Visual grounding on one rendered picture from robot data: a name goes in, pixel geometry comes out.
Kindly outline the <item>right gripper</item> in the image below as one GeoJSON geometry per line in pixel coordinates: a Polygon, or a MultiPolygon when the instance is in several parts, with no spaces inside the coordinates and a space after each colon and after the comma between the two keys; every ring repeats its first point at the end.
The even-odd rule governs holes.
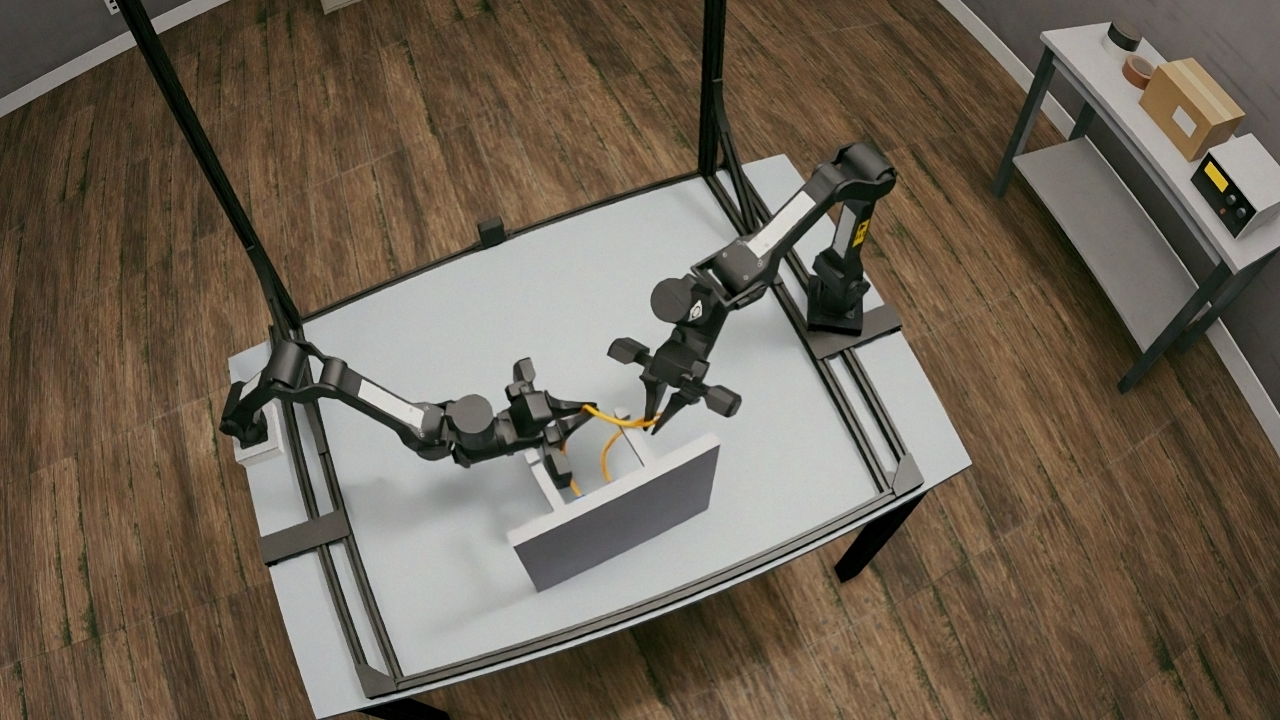
{"type": "MultiPolygon", "coordinates": [[[[515,382],[529,380],[531,389],[536,391],[531,383],[535,379],[535,377],[536,372],[532,366],[531,357],[524,357],[520,359],[517,363],[515,363],[513,365],[515,382]]],[[[594,409],[596,407],[596,402],[567,401],[556,398],[549,395],[548,389],[544,389],[544,395],[547,405],[550,409],[553,416],[552,421],[554,421],[556,419],[558,420],[556,420],[556,425],[553,427],[547,425],[547,428],[543,429],[543,434],[545,436],[541,439],[536,439],[532,442],[509,441],[508,433],[513,430],[513,427],[511,425],[509,419],[502,420],[500,413],[497,413],[497,416],[494,416],[497,441],[500,448],[500,456],[507,455],[507,457],[515,455],[515,452],[526,448],[532,448],[532,447],[540,448],[541,445],[541,448],[545,454],[543,466],[545,468],[548,475],[550,477],[550,480],[556,486],[556,489],[563,489],[571,486],[572,471],[570,469],[570,464],[567,461],[566,455],[561,454],[559,451],[564,448],[564,441],[568,439],[575,430],[577,430],[586,421],[593,419],[593,416],[595,416],[593,415],[593,413],[589,413],[588,410],[585,413],[580,413],[582,406],[588,405],[594,409]],[[562,419],[564,416],[570,418],[562,419]],[[557,448],[559,448],[559,451],[557,451],[557,448]]],[[[598,413],[600,411],[599,407],[594,410],[596,410],[598,413]]]]}

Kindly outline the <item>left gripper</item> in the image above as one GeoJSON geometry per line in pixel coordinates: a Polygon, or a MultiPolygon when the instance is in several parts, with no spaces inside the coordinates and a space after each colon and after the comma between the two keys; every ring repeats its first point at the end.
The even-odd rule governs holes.
{"type": "MultiPolygon", "coordinates": [[[[690,327],[676,325],[673,331],[678,331],[680,333],[684,334],[681,340],[684,345],[689,345],[692,348],[698,342],[700,345],[704,345],[707,350],[703,359],[705,360],[709,357],[712,348],[714,348],[716,346],[717,338],[713,338],[708,334],[703,334],[701,332],[694,331],[690,327]]],[[[671,332],[671,334],[673,333],[673,331],[671,332]]],[[[666,389],[668,387],[668,383],[666,383],[666,380],[660,380],[659,378],[655,378],[648,373],[648,368],[650,366],[653,359],[653,356],[649,354],[650,354],[649,347],[641,345],[640,342],[630,337],[614,340],[611,343],[608,352],[605,354],[607,356],[625,365],[630,363],[637,363],[639,365],[645,366],[643,370],[643,375],[639,375],[639,379],[644,382],[646,389],[646,407],[645,407],[644,421],[654,420],[658,407],[660,406],[660,401],[666,395],[666,389]]],[[[666,405],[666,409],[660,414],[659,419],[657,420],[657,424],[652,430],[652,436],[655,436],[657,432],[660,430],[660,428],[666,427],[666,424],[687,404],[690,406],[694,404],[700,404],[701,401],[700,397],[704,398],[708,409],[726,418],[736,415],[739,413],[739,407],[742,404],[741,395],[733,392],[732,389],[726,388],[724,386],[721,384],[707,386],[705,383],[701,382],[701,386],[695,387],[689,382],[685,382],[684,386],[678,388],[678,392],[671,395],[669,402],[666,405]],[[676,409],[678,410],[675,413],[676,409]]]]}

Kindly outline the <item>yellow patch cord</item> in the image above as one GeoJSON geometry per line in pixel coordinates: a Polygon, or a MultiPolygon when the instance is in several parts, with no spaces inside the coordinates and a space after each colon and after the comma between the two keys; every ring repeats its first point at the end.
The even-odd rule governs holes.
{"type": "MultiPolygon", "coordinates": [[[[590,406],[588,406],[588,405],[584,405],[580,413],[585,413],[585,411],[586,411],[585,409],[586,409],[586,410],[588,410],[589,413],[593,413],[594,415],[596,415],[596,416],[602,418],[602,419],[603,419],[603,420],[605,420],[605,421],[611,421],[611,423],[614,423],[614,424],[618,424],[618,425],[622,425],[622,427],[652,427],[652,425],[655,425],[655,424],[657,424],[657,420],[659,419],[659,418],[657,418],[657,419],[655,419],[655,420],[653,420],[653,421],[644,421],[644,416],[641,416],[641,418],[639,418],[639,419],[637,419],[637,420],[635,420],[635,421],[621,421],[621,420],[617,420],[617,419],[613,419],[613,418],[611,418],[611,416],[605,416],[605,415],[603,415],[602,413],[598,413],[596,410],[594,410],[593,407],[590,407],[590,406]],[[643,421],[643,423],[640,423],[640,421],[643,421]]],[[[579,413],[579,414],[580,414],[580,413],[579,413]]],[[[620,430],[620,432],[617,432],[617,433],[616,433],[616,434],[614,434],[614,436],[613,436],[613,437],[611,438],[611,441],[609,441],[609,442],[608,442],[608,443],[605,445],[605,448],[603,450],[603,454],[602,454],[602,471],[604,473],[604,475],[605,475],[605,479],[608,480],[608,483],[611,483],[612,480],[611,480],[611,477],[609,477],[608,471],[605,470],[605,454],[607,454],[608,448],[611,447],[611,445],[612,445],[612,443],[614,442],[614,439],[617,439],[617,438],[618,438],[618,437],[620,437],[621,434],[622,434],[622,432],[621,432],[621,430],[620,430]]],[[[563,450],[561,451],[562,454],[564,454],[564,450],[566,450],[566,442],[567,442],[567,439],[564,441],[564,448],[563,448],[563,450]]],[[[566,455],[566,454],[564,454],[564,455],[566,455]]],[[[577,497],[576,500],[579,500],[579,498],[582,498],[582,497],[585,496],[585,495],[581,495],[581,493],[579,492],[579,488],[577,488],[577,487],[575,486],[573,480],[571,482],[571,486],[572,486],[572,488],[573,488],[575,493],[576,493],[576,495],[579,496],[579,497],[577,497]]]]}

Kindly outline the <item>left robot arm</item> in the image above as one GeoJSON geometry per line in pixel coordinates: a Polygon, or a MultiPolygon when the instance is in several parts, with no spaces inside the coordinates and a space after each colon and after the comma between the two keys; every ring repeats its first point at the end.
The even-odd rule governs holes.
{"type": "MultiPolygon", "coordinates": [[[[852,319],[855,304],[860,304],[870,290],[870,283],[863,277],[860,252],[874,201],[893,190],[896,178],[897,170],[869,143],[838,146],[833,158],[822,161],[812,172],[812,178],[759,231],[737,237],[694,264],[690,266],[692,274],[658,282],[652,291],[652,311],[660,322],[690,327],[718,338],[730,311],[763,299],[778,274],[785,254],[829,211],[835,201],[845,200],[832,243],[815,256],[812,269],[820,277],[817,290],[819,314],[852,319]],[[840,170],[833,167],[838,164],[840,170]]],[[[682,337],[673,331],[657,348],[648,368],[650,375],[676,389],[685,382],[700,386],[710,366],[703,359],[707,347],[698,342],[692,348],[681,342],[682,337]]]]}

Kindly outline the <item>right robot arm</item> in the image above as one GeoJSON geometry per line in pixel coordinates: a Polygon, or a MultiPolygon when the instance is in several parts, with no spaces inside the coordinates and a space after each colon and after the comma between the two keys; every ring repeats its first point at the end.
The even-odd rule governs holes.
{"type": "MultiPolygon", "coordinates": [[[[553,419],[544,392],[532,391],[529,380],[517,380],[506,386],[504,391],[511,405],[500,410],[500,418],[509,419],[513,427],[508,433],[509,441],[541,439],[543,429],[553,419]],[[541,436],[536,436],[538,432],[541,436]]],[[[476,462],[500,457],[492,404],[481,395],[466,395],[457,402],[451,398],[435,405],[412,404],[349,369],[340,357],[324,355],[312,342],[303,340],[276,341],[268,366],[250,382],[237,380],[230,386],[219,430],[237,437],[242,450],[268,442],[268,419],[262,406],[274,397],[293,404],[308,404],[321,397],[338,398],[396,430],[406,447],[428,461],[439,461],[452,454],[454,464],[471,468],[476,462]],[[323,372],[317,383],[300,388],[308,356],[324,364],[323,372]]]]}

